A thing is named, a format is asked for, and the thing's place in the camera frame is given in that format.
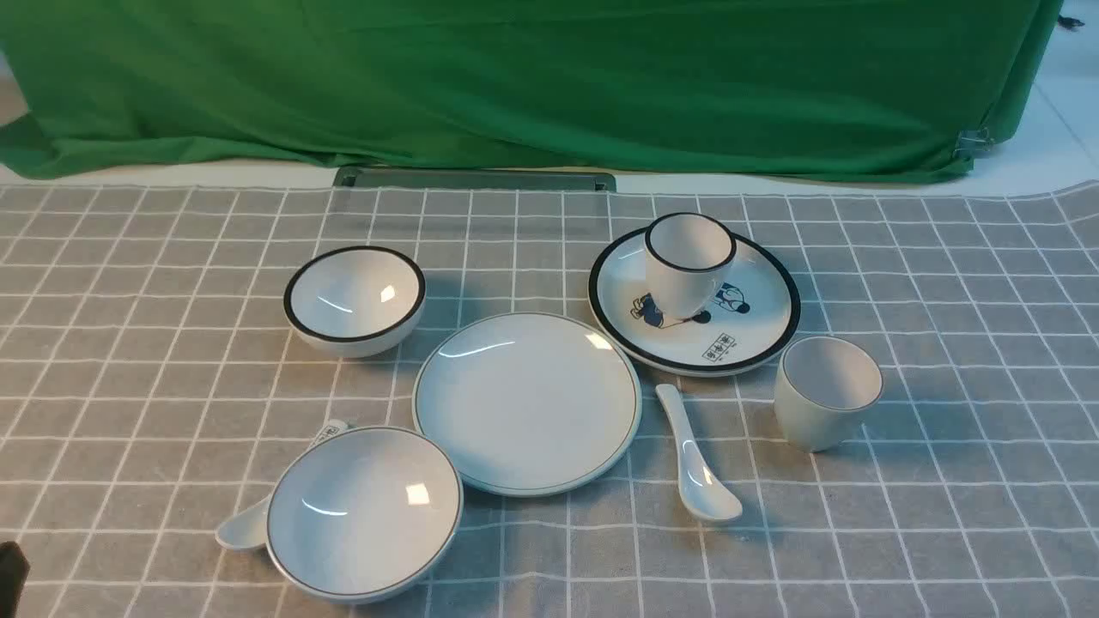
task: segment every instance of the saucer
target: saucer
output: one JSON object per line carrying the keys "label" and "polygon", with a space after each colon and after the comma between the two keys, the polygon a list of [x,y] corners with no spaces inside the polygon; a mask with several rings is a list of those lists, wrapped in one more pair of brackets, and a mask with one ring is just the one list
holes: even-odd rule
{"label": "saucer", "polygon": [[665,318],[645,285],[645,229],[618,239],[596,260],[588,300],[599,325],[626,354],[671,374],[720,377],[748,371],[793,336],[801,300],[767,250],[736,239],[725,283],[690,320]]}
{"label": "saucer", "polygon": [[637,431],[641,387],[626,355],[591,327],[508,313],[466,327],[431,354],[412,418],[470,486],[545,496],[614,465]]}

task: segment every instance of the cup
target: cup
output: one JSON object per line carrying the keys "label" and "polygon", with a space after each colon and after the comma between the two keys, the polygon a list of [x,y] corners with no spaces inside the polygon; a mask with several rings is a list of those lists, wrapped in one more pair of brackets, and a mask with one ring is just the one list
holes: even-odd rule
{"label": "cup", "polygon": [[645,283],[665,316],[693,318],[725,280],[736,239],[695,212],[665,214],[645,230]]}
{"label": "cup", "polygon": [[884,383],[878,364],[854,343],[801,339],[778,362],[775,416],[790,444],[823,451],[855,433]]}

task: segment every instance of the ceramic spoon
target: ceramic spoon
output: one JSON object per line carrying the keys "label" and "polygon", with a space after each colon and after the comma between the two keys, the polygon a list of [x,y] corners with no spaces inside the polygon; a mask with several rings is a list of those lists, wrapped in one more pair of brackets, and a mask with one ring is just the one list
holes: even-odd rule
{"label": "ceramic spoon", "polygon": [[684,506],[698,519],[704,521],[730,521],[744,512],[741,501],[730,492],[706,465],[706,459],[695,442],[687,410],[679,389],[670,384],[656,387],[656,397],[664,406],[676,439],[676,459],[679,466],[679,498]]}
{"label": "ceramic spoon", "polygon": [[[332,419],[317,432],[317,438],[313,438],[309,449],[344,431],[347,431],[347,423]],[[268,494],[264,499],[223,521],[213,533],[218,544],[234,551],[257,550],[267,544],[267,505],[270,504],[270,499]]]}

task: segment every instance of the green backdrop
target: green backdrop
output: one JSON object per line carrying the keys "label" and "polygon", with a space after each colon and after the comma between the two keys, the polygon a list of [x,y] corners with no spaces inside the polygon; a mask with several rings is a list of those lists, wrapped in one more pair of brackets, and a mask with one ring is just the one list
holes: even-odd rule
{"label": "green backdrop", "polygon": [[0,3],[36,178],[141,163],[933,181],[1011,135],[1059,0]]}

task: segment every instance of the white bowl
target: white bowl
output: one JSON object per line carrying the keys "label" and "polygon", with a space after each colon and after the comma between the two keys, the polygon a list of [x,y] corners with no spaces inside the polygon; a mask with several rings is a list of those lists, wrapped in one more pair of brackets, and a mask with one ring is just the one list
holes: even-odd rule
{"label": "white bowl", "polygon": [[345,246],[311,260],[290,277],[286,317],[325,354],[373,356],[408,336],[423,312],[423,272],[380,246]]}
{"label": "white bowl", "polygon": [[462,516],[458,473],[426,438],[353,429],[306,451],[267,509],[267,551],[302,591],[373,603],[412,586],[446,552]]}

